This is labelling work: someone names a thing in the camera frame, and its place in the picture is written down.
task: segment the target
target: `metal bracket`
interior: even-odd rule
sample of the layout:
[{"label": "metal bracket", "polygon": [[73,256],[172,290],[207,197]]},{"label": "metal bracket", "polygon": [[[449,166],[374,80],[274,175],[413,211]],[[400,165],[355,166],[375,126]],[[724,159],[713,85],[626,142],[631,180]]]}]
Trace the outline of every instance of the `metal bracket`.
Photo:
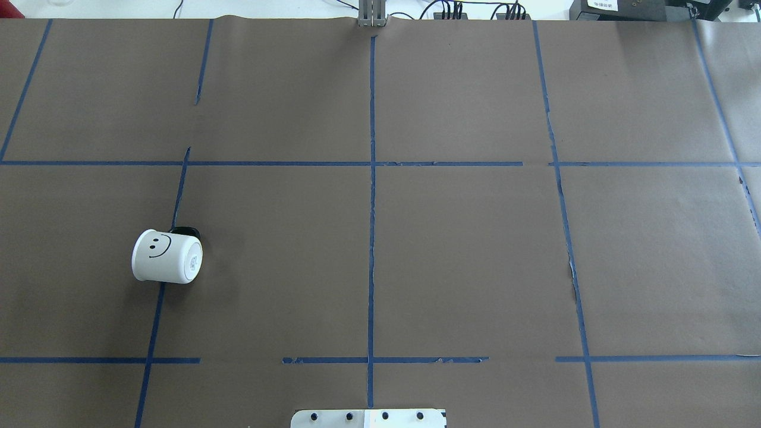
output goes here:
[{"label": "metal bracket", "polygon": [[446,428],[447,412],[439,409],[300,410],[291,428]]},{"label": "metal bracket", "polygon": [[387,21],[386,0],[359,0],[360,27],[383,27]]}]

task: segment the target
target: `metal post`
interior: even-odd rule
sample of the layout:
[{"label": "metal post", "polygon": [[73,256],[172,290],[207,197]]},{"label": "metal post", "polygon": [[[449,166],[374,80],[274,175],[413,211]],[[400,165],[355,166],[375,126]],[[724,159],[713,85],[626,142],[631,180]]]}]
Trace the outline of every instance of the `metal post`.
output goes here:
[{"label": "metal post", "polygon": [[386,25],[386,0],[359,0],[360,27],[383,27]]}]

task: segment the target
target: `label sticker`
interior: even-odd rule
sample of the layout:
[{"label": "label sticker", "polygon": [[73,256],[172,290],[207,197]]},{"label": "label sticker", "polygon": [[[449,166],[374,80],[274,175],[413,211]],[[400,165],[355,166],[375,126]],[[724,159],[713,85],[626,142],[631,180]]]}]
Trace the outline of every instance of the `label sticker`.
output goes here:
[{"label": "label sticker", "polygon": [[587,6],[590,8],[602,9],[604,11],[618,11],[618,0],[587,0]]}]

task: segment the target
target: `paper cup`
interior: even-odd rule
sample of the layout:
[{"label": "paper cup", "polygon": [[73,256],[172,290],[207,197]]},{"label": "paper cup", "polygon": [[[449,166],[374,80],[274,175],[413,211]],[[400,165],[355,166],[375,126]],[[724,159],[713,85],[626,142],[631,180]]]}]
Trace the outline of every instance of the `paper cup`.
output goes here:
[{"label": "paper cup", "polygon": [[187,284],[198,275],[202,260],[195,236],[148,229],[132,249],[132,274],[140,281]]}]

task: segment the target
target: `blue tape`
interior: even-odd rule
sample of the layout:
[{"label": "blue tape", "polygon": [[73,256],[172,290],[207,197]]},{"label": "blue tape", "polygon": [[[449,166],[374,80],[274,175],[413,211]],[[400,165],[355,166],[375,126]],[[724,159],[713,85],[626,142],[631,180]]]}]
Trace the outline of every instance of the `blue tape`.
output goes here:
[{"label": "blue tape", "polygon": [[154,358],[151,364],[200,364],[200,358]]},{"label": "blue tape", "polygon": [[8,166],[180,166],[179,161],[2,161]]},{"label": "blue tape", "polygon": [[2,148],[0,149],[0,161],[2,161],[3,158],[5,157],[5,151],[8,150],[8,144],[11,142],[13,129],[16,127],[16,120],[18,120],[18,115],[21,112],[21,106],[24,105],[24,99],[26,99],[27,97],[27,91],[29,91],[29,85],[31,85],[32,83],[32,77],[34,76],[34,71],[37,69],[37,63],[40,61],[40,57],[43,54],[45,41],[47,40],[48,34],[50,33],[50,26],[52,25],[53,25],[53,20],[49,19],[47,22],[47,25],[45,26],[45,32],[43,32],[43,38],[40,40],[40,45],[37,47],[37,54],[34,56],[34,61],[32,61],[32,66],[29,68],[29,74],[27,75],[27,81],[24,83],[24,89],[21,90],[21,96],[18,98],[18,104],[16,104],[16,111],[13,112],[13,117],[11,118],[11,124],[8,126],[8,132],[5,134],[5,141],[3,141]]},{"label": "blue tape", "polygon": [[145,358],[97,358],[77,356],[6,356],[2,364],[145,364]]},{"label": "blue tape", "polygon": [[185,151],[185,158],[183,159],[183,170],[180,172],[180,185],[177,187],[177,198],[174,200],[174,211],[172,212],[172,226],[170,230],[177,225],[177,213],[180,212],[180,202],[183,198],[183,191],[185,190],[185,175],[188,171],[188,159],[190,158],[190,147]]},{"label": "blue tape", "polygon": [[367,364],[366,356],[299,356],[284,358],[283,364]]},{"label": "blue tape", "polygon": [[449,162],[449,161],[382,161],[377,162],[379,167],[522,167],[523,162],[492,162],[492,161],[468,161],[468,162]]},{"label": "blue tape", "polygon": [[[593,363],[668,363],[680,361],[753,361],[761,362],[755,355],[607,355],[590,356]],[[558,356],[556,363],[583,363],[583,356]]]},{"label": "blue tape", "polygon": [[209,20],[209,29],[206,31],[206,45],[203,48],[203,59],[201,60],[201,72],[198,74],[198,91],[196,91],[196,102],[193,105],[198,105],[201,101],[201,90],[203,89],[203,76],[206,72],[206,60],[209,57],[209,44],[212,41],[212,28],[214,28],[214,20]]},{"label": "blue tape", "polygon": [[370,38],[370,248],[368,272],[368,409],[373,408],[375,354],[375,38]]},{"label": "blue tape", "polygon": [[740,166],[740,158],[737,156],[737,150],[734,147],[734,140],[732,134],[729,132],[729,125],[727,125],[727,118],[724,115],[724,109],[721,108],[721,103],[718,101],[718,95],[716,94],[716,87],[713,83],[713,77],[708,70],[708,63],[705,61],[705,54],[703,52],[703,44],[700,40],[700,34],[698,32],[698,24],[695,20],[693,23],[693,33],[695,34],[695,42],[698,46],[698,56],[700,57],[700,65],[703,67],[703,73],[705,73],[705,79],[708,81],[708,88],[711,90],[711,97],[713,98],[716,111],[718,112],[719,119],[721,120],[721,128],[724,130],[724,135],[727,137],[727,144],[729,145],[729,151],[732,153],[732,159],[737,167],[737,175],[743,181],[743,192],[745,193],[745,200],[748,202],[748,208],[750,209],[750,215],[753,217],[753,223],[756,226],[756,233],[761,238],[761,222],[759,222],[758,212],[756,211],[756,204],[753,202],[753,196],[750,194],[748,188],[748,181],[745,179],[743,168]]},{"label": "blue tape", "polygon": [[[4,356],[0,364],[145,364],[145,358],[92,356]],[[154,364],[200,364],[200,358],[154,358]]]},{"label": "blue tape", "polygon": [[191,161],[192,166],[253,166],[253,167],[368,167],[366,161]]},{"label": "blue tape", "polygon": [[558,162],[561,167],[734,167],[732,162]]},{"label": "blue tape", "polygon": [[[480,364],[489,361],[487,356],[376,356],[373,364]],[[284,358],[283,364],[367,364],[366,356],[300,356]]]},{"label": "blue tape", "polygon": [[156,312],[153,316],[153,328],[151,329],[151,340],[148,342],[148,357],[145,359],[145,369],[143,371],[143,382],[140,387],[140,399],[138,400],[138,411],[135,416],[135,428],[140,428],[142,424],[142,412],[145,408],[145,396],[148,393],[148,381],[151,378],[151,364],[153,363],[153,352],[156,348],[156,336],[158,335],[158,322],[161,319],[161,306],[164,304],[164,290],[167,284],[161,283],[158,289],[158,299],[156,300]]},{"label": "blue tape", "polygon": [[565,196],[563,195],[562,178],[560,175],[560,165],[558,159],[558,149],[555,141],[555,131],[552,129],[552,121],[549,118],[549,95],[547,92],[547,82],[544,75],[544,63],[542,61],[542,48],[539,40],[539,28],[536,21],[531,21],[533,25],[533,39],[537,47],[537,63],[539,66],[539,76],[542,83],[542,96],[544,99],[544,112],[547,119],[547,132],[549,140],[552,143],[552,162],[555,169],[555,179],[558,187],[558,198],[560,199],[560,211],[563,219],[563,231],[565,233],[565,246],[568,248],[568,262],[571,266],[571,275],[573,288],[576,293],[576,315],[578,317],[578,329],[581,335],[581,350],[584,354],[584,368],[587,373],[587,389],[589,390],[589,402],[592,410],[592,422],[594,428],[600,428],[600,416],[597,411],[597,394],[594,390],[594,379],[592,376],[592,363],[589,360],[589,344],[587,343],[587,328],[584,324],[584,309],[581,306],[581,292],[578,287],[578,276],[576,273],[576,260],[573,253],[573,241],[571,240],[571,229],[568,227],[568,211],[565,208]]},{"label": "blue tape", "polygon": [[487,356],[376,356],[378,364],[480,364],[489,361]]}]

